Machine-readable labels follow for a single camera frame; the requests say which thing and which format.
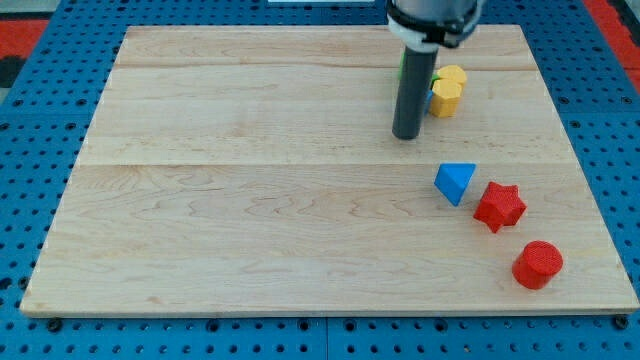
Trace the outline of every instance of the blue triangular block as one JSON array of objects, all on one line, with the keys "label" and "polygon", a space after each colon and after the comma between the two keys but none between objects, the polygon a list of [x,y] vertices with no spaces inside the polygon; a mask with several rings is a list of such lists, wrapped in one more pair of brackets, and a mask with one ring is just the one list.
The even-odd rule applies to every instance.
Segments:
[{"label": "blue triangular block", "polygon": [[458,206],[475,169],[472,163],[440,164],[434,184],[453,206]]}]

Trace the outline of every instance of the wood grain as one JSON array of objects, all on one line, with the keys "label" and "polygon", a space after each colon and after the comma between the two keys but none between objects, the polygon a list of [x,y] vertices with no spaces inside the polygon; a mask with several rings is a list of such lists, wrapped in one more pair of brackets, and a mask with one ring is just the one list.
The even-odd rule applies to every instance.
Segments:
[{"label": "wood grain", "polygon": [[[610,314],[638,301],[519,28],[481,26],[452,119],[390,132],[384,27],[132,27],[21,308],[35,317]],[[459,207],[438,164],[478,168]],[[488,181],[529,208],[497,235]],[[565,267],[511,276],[529,241]]]}]

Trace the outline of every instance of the red star block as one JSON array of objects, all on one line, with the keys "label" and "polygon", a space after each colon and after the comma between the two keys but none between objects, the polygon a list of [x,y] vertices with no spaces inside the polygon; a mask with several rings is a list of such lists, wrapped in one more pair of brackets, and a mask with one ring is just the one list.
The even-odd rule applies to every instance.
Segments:
[{"label": "red star block", "polygon": [[490,181],[473,217],[497,233],[502,226],[515,225],[526,208],[518,196],[518,185],[502,186]]}]

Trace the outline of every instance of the yellow hexagon block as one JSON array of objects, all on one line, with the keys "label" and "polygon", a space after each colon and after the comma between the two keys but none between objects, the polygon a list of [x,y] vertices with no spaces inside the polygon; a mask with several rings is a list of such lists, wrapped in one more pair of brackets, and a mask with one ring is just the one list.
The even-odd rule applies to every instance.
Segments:
[{"label": "yellow hexagon block", "polygon": [[440,79],[453,80],[463,89],[467,84],[467,74],[458,65],[447,65],[436,72]]},{"label": "yellow hexagon block", "polygon": [[462,96],[462,86],[453,80],[439,79],[433,83],[432,91],[429,113],[436,117],[455,115]]}]

